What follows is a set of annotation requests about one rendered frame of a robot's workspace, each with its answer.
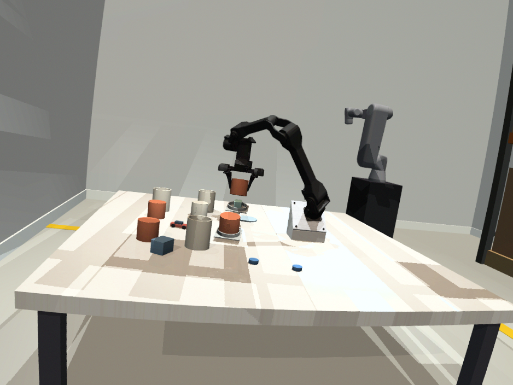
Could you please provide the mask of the small red toy car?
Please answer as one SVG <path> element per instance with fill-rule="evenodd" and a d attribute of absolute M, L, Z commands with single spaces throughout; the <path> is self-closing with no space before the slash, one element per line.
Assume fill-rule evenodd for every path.
<path fill-rule="evenodd" d="M 182 229 L 186 229 L 186 225 L 187 225 L 187 224 L 183 224 L 183 223 L 184 223 L 183 221 L 177 221 L 177 220 L 176 220 L 176 221 L 174 221 L 174 222 L 172 221 L 172 222 L 170 223 L 170 226 L 172 226 L 173 228 L 174 228 L 174 227 L 179 227 L 179 228 L 182 228 Z"/>

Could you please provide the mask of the blue cube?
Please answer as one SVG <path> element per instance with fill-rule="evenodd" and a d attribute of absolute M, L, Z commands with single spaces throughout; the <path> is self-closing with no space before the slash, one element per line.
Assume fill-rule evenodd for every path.
<path fill-rule="evenodd" d="M 174 238 L 160 236 L 151 240 L 150 252 L 157 255 L 165 255 L 173 252 Z"/>

